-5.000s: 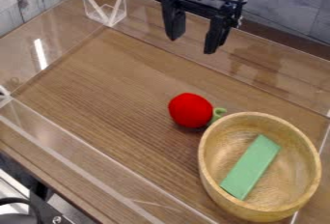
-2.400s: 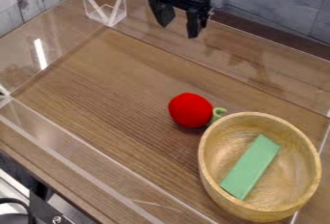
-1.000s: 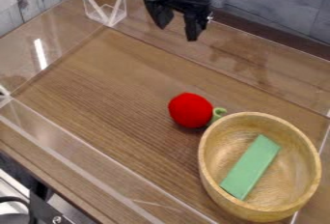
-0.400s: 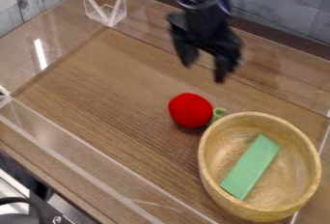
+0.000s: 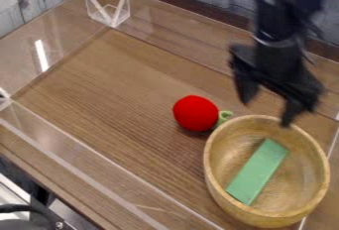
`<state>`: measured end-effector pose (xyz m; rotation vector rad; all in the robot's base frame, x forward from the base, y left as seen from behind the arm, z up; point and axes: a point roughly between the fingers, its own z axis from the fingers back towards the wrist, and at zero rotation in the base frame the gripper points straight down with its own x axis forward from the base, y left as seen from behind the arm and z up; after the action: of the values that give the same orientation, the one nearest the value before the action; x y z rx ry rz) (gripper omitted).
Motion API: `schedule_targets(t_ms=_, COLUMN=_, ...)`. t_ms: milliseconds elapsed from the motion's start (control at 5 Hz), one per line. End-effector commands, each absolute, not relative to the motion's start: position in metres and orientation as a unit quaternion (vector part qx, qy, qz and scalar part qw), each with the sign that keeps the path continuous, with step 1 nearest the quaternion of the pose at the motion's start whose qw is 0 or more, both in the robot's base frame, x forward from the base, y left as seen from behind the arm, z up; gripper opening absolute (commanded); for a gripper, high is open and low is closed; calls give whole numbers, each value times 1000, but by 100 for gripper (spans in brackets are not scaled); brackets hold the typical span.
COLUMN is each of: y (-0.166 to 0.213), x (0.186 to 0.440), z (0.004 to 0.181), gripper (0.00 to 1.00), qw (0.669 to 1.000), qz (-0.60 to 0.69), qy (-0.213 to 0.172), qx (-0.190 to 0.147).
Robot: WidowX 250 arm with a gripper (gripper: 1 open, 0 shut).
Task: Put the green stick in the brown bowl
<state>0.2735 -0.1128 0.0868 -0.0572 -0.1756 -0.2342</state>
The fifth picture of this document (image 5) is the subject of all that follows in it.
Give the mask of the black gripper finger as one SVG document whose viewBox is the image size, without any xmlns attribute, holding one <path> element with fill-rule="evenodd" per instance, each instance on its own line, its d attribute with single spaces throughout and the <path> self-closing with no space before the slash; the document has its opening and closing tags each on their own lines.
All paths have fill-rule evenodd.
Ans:
<svg viewBox="0 0 339 230">
<path fill-rule="evenodd" d="M 233 81 L 240 101 L 248 104 L 258 91 L 257 71 L 248 66 L 234 65 Z"/>
<path fill-rule="evenodd" d="M 284 102 L 284 110 L 280 116 L 280 126 L 287 128 L 296 116 L 304 111 L 305 107 L 303 103 L 292 98 L 287 98 Z"/>
</svg>

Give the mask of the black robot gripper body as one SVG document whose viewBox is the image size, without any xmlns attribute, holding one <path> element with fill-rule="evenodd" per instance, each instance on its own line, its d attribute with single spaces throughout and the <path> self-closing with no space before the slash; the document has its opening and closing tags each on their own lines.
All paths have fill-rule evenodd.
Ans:
<svg viewBox="0 0 339 230">
<path fill-rule="evenodd" d="M 229 66 L 242 65 L 257 71 L 258 86 L 265 86 L 284 99 L 292 98 L 312 112 L 319 104 L 324 85 L 308 70 L 299 46 L 274 48 L 256 43 L 253 46 L 232 44 Z"/>
</svg>

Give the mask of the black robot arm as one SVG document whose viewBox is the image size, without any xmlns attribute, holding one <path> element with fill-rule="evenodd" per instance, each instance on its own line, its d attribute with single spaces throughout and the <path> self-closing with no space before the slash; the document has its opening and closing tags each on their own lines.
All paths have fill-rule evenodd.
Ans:
<svg viewBox="0 0 339 230">
<path fill-rule="evenodd" d="M 304 62 L 311 17 L 323 0 L 253 0 L 253 44 L 229 47 L 229 66 L 240 101 L 249 103 L 261 87 L 284 99 L 280 125 L 319 104 L 324 85 Z"/>
</svg>

